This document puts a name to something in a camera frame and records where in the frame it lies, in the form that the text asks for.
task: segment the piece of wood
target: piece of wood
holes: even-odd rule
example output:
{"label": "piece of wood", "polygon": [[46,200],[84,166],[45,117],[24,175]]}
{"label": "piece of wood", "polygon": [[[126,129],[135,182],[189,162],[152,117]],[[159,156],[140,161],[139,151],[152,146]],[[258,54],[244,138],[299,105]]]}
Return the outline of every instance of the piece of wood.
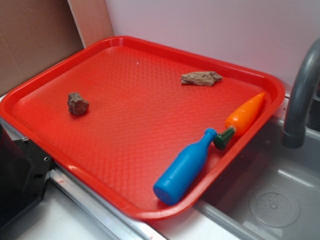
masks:
{"label": "piece of wood", "polygon": [[195,71],[181,76],[182,84],[198,86],[213,86],[216,82],[221,80],[222,76],[214,71]]}

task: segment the rock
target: rock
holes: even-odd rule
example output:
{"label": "rock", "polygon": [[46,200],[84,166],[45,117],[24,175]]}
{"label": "rock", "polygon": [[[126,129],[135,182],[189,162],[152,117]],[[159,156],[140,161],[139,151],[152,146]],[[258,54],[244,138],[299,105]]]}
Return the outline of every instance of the rock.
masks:
{"label": "rock", "polygon": [[89,102],[84,100],[79,93],[73,92],[68,95],[69,113],[74,115],[83,115],[89,106]]}

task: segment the faucet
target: faucet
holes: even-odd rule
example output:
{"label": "faucet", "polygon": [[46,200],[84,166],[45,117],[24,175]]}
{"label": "faucet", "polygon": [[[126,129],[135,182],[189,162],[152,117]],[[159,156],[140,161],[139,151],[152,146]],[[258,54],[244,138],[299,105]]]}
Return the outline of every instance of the faucet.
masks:
{"label": "faucet", "polygon": [[301,147],[306,126],[320,131],[320,38],[306,53],[293,84],[282,128],[282,145],[291,149]]}

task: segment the toy bottle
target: toy bottle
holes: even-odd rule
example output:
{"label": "toy bottle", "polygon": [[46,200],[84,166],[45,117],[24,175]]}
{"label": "toy bottle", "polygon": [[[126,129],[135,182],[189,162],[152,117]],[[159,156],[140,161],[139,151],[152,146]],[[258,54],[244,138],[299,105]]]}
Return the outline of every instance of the toy bottle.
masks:
{"label": "toy bottle", "polygon": [[165,204],[177,204],[206,163],[208,147],[217,136],[208,128],[202,139],[184,148],[153,186],[155,195]]}

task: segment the stainless steel sink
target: stainless steel sink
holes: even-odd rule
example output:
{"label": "stainless steel sink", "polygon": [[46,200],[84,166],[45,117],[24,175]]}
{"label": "stainless steel sink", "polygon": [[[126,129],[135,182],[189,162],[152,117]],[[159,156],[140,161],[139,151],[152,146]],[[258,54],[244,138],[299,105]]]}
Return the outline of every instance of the stainless steel sink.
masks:
{"label": "stainless steel sink", "polygon": [[241,239],[320,239],[320,134],[289,149],[282,124],[269,120],[195,206]]}

